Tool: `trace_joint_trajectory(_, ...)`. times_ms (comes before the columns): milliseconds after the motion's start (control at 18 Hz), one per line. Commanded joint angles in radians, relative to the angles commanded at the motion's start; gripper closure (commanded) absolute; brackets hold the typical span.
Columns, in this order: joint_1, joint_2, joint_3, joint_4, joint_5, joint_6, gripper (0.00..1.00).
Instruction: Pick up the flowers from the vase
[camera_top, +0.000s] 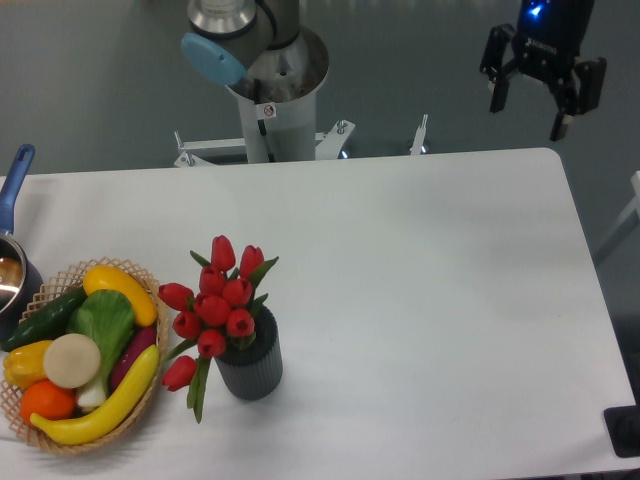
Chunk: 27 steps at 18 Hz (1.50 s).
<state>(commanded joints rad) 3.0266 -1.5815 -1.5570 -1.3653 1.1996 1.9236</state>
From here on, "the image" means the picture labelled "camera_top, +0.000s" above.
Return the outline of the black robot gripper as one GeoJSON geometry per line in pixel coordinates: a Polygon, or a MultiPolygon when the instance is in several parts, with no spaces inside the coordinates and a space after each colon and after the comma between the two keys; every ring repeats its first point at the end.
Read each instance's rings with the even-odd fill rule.
{"type": "Polygon", "coordinates": [[[511,44],[520,73],[549,87],[557,113],[549,139],[564,138],[570,119],[599,106],[607,71],[604,57],[581,59],[592,1],[524,1],[516,30],[501,24],[490,30],[479,66],[493,87],[489,111],[505,107],[516,61],[504,63],[511,44]]]}

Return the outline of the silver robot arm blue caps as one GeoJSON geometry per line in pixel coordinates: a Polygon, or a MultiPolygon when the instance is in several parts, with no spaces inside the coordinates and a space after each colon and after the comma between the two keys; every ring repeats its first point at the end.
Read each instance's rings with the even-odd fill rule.
{"type": "MultiPolygon", "coordinates": [[[[511,77],[546,85],[557,114],[550,138],[564,137],[569,118],[598,107],[607,62],[580,54],[591,1],[523,1],[517,23],[489,33],[479,70],[501,111],[511,77]]],[[[328,73],[326,46],[300,24],[296,1],[191,1],[184,57],[204,78],[255,104],[285,103],[315,92],[328,73]]]]}

